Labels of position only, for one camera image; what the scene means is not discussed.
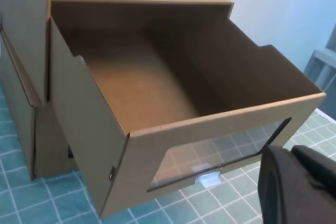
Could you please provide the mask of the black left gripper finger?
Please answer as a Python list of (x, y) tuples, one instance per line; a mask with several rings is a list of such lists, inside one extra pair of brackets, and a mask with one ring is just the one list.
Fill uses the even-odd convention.
[(263, 150), (263, 223), (335, 223), (335, 161), (304, 145)]

